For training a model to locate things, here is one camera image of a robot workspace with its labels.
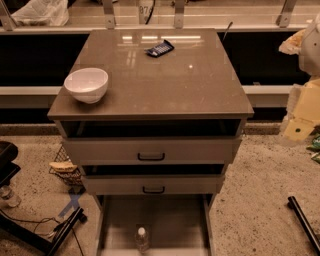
black stand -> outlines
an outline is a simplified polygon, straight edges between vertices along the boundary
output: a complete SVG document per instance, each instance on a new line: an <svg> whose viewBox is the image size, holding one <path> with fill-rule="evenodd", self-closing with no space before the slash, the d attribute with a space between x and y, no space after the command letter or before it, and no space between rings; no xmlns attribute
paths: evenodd
<svg viewBox="0 0 320 256"><path fill-rule="evenodd" d="M295 214L297 215L305 233L307 234L312 246L314 247L317 255L320 256L320 242L317 235L314 233L312 227L310 226L307 218L305 217L303 211L301 210L297 200L294 196L288 198L289 203L288 206L294 210Z"/></svg>
<svg viewBox="0 0 320 256"><path fill-rule="evenodd" d="M10 179L20 170L20 167L14 163L7 163L0 170L0 188L4 185L10 184ZM61 228L59 235L53 239L52 242L36 235L35 233L27 230L12 220L6 218L0 214L0 228L7 231L8 233L14 235L20 240L30 244L31 246L37 248L38 250L45 253L45 255L54 255L58 250L61 243L64 241L66 236L69 234L72 227L75 225L77 220L82 220L84 214L82 213L83 209L78 207L68 220L65 222L64 226Z"/></svg>

open bottom drawer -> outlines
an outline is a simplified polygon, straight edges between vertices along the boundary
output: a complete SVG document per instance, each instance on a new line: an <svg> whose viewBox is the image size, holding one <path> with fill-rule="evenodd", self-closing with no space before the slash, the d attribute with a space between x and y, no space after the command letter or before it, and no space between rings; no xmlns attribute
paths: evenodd
<svg viewBox="0 0 320 256"><path fill-rule="evenodd" d="M138 256L134 235L145 227L150 256L212 256L208 206L202 195L104 196L97 255Z"/></svg>

open drawer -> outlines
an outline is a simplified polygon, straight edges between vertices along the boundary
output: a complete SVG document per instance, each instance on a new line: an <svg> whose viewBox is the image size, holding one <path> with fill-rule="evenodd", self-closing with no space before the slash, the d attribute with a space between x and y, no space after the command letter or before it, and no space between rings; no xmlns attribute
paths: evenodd
<svg viewBox="0 0 320 256"><path fill-rule="evenodd" d="M94 195L216 194L224 165L142 165L92 167L82 177Z"/></svg>
<svg viewBox="0 0 320 256"><path fill-rule="evenodd" d="M64 139L77 165L216 164L232 163L240 138L80 138Z"/></svg>
<svg viewBox="0 0 320 256"><path fill-rule="evenodd" d="M104 196L96 255L141 255L134 235L144 227L144 255L212 256L208 211L202 195Z"/></svg>

drawer handle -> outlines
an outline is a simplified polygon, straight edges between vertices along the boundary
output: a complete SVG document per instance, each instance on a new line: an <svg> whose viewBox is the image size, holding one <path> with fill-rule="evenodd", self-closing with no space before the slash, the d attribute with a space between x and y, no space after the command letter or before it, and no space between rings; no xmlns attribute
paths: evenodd
<svg viewBox="0 0 320 256"><path fill-rule="evenodd" d="M165 157L165 153L138 153L138 159L140 161L163 161Z"/></svg>
<svg viewBox="0 0 320 256"><path fill-rule="evenodd" d="M156 189L147 189L145 186L142 187L142 192L145 194L163 194L166 188L163 186L157 191Z"/></svg>

small bottle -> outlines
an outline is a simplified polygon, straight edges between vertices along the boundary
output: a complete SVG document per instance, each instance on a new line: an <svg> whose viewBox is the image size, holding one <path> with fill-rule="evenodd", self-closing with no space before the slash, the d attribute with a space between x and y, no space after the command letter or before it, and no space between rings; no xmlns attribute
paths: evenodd
<svg viewBox="0 0 320 256"><path fill-rule="evenodd" d="M16 207L20 204L21 198L16 195L9 186L2 186L0 188L0 197L10 206Z"/></svg>
<svg viewBox="0 0 320 256"><path fill-rule="evenodd" d="M140 227L135 234L136 246L140 253L149 249L149 234L144 227Z"/></svg>

